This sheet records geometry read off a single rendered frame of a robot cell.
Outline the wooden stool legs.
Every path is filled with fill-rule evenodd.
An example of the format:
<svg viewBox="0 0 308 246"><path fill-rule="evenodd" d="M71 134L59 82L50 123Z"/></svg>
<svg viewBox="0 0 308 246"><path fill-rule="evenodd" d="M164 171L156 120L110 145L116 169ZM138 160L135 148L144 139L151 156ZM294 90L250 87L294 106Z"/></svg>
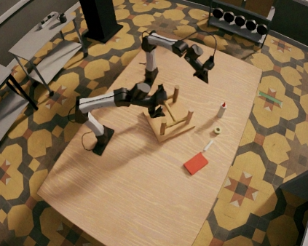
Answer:
<svg viewBox="0 0 308 246"><path fill-rule="evenodd" d="M175 88L174 88L174 93L173 95L170 95L167 97L167 99L173 99L172 102L173 103L176 103L177 102L177 99L178 99L178 93L179 93L179 89L180 89L180 86L179 85L176 85ZM163 101L164 104L165 104L165 108L167 109L168 113L170 114L173 122L167 124L167 120L165 118L163 118L161 120L161 126L160 126L160 135L164 135L165 134L165 129L169 128L169 127L172 127L176 124L179 124L181 122L184 122L185 121L185 124L189 124L190 121L191 121L191 118L192 118L192 115L194 113L194 109L191 107L189 108L189 111L188 111L188 114L186 117L182 118L182 119L179 119L177 120L173 114L173 112L171 111L169 105L167 104L166 101Z"/></svg>

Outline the flat red rectangular block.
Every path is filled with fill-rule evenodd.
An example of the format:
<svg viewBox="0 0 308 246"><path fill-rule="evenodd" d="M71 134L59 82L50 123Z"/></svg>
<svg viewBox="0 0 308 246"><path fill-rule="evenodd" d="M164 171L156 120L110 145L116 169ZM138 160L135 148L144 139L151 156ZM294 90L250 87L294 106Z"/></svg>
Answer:
<svg viewBox="0 0 308 246"><path fill-rule="evenodd" d="M191 175L195 174L197 171L202 169L209 162L207 159L199 152L197 155L193 156L190 160L185 162L183 165L189 171Z"/></svg>

